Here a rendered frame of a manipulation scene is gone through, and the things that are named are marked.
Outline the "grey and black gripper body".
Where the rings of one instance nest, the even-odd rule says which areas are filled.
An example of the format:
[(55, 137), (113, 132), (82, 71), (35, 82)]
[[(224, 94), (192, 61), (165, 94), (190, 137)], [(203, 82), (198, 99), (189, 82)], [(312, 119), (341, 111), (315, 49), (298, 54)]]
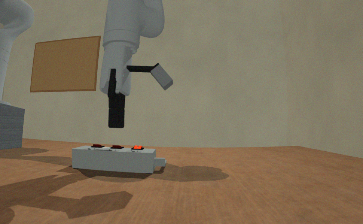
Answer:
[(116, 69), (116, 93), (121, 92), (129, 96), (131, 92), (131, 75), (126, 66), (132, 65), (132, 55), (137, 48), (123, 43), (109, 44), (104, 47), (104, 56), (101, 68), (100, 90), (108, 94), (111, 69)]

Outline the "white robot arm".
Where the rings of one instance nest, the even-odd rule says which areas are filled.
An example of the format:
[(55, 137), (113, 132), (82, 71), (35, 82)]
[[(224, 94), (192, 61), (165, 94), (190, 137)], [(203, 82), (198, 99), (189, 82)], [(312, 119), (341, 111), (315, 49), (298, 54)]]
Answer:
[[(24, 0), (0, 0), (0, 103), (9, 56), (14, 40), (31, 27), (34, 11)], [(108, 0), (103, 47), (114, 43), (129, 44), (137, 49), (140, 36), (155, 38), (165, 24), (162, 0)], [(159, 63), (154, 66), (126, 66), (130, 72), (151, 73), (166, 91), (173, 85), (172, 78)]]

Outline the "grey power strip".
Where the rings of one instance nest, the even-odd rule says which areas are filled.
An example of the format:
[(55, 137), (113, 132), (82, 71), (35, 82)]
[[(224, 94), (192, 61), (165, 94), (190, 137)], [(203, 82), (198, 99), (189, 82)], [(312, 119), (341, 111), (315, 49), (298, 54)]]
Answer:
[(72, 148), (72, 168), (152, 174), (156, 166), (166, 166), (166, 158), (156, 158), (156, 149), (142, 146), (124, 148), (98, 144)]

